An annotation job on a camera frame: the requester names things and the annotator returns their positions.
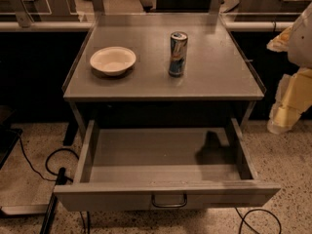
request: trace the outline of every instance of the white bowl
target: white bowl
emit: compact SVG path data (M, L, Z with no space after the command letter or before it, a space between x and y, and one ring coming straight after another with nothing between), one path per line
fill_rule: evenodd
M136 54L123 47L109 47L95 52L90 64L92 68L109 76L121 75L136 62Z

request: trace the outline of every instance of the can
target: can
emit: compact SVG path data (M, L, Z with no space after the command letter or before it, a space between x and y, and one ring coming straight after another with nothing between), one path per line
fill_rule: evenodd
M183 75L186 63L187 34L176 31L171 34L171 59L169 74L174 77Z

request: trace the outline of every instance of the drawer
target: drawer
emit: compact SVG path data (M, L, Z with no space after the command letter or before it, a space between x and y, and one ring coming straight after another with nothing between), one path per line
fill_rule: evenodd
M89 122L68 211L263 206L280 185L257 178L236 119L225 128L100 129Z

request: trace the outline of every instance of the table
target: table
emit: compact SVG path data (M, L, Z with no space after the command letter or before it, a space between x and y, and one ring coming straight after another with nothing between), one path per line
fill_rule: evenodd
M178 30L189 40L174 78ZM133 50L135 68L98 78L90 57L111 46ZM55 189L69 211L261 206L280 188L257 179L243 142L239 125L263 91L218 17L102 16L65 84L84 137L74 184Z

